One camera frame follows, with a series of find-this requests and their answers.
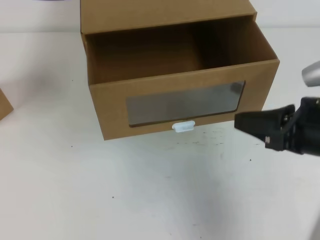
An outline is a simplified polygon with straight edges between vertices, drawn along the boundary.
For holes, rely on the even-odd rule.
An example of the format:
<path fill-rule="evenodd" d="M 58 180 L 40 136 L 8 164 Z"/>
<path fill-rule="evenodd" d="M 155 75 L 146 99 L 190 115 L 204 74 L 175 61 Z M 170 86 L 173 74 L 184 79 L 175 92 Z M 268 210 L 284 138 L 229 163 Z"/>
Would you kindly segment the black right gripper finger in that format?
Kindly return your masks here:
<path fill-rule="evenodd" d="M 244 131 L 246 134 L 253 136 L 262 142 L 266 148 L 282 148 L 283 147 L 283 135 L 278 130 L 268 131 Z"/>

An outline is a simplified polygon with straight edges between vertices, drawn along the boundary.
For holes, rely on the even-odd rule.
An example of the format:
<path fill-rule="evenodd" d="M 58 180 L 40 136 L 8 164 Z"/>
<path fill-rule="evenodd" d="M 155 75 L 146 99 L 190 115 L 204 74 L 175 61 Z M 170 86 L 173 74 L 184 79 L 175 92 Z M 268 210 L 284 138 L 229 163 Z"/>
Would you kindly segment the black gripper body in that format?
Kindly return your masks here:
<path fill-rule="evenodd" d="M 320 99 L 303 97 L 300 106 L 293 104 L 265 112 L 271 126 L 265 134 L 265 148 L 299 155 L 320 155 Z"/>

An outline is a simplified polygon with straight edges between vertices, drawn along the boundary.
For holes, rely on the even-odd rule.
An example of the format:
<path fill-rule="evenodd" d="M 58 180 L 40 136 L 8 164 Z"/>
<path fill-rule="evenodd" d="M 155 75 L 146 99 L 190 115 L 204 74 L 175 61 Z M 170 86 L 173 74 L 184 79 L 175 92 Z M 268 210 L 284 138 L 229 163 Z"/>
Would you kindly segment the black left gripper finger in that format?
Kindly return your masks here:
<path fill-rule="evenodd" d="M 295 111 L 295 106 L 290 104 L 273 110 L 237 113 L 234 127 L 240 131 L 279 130 Z"/>

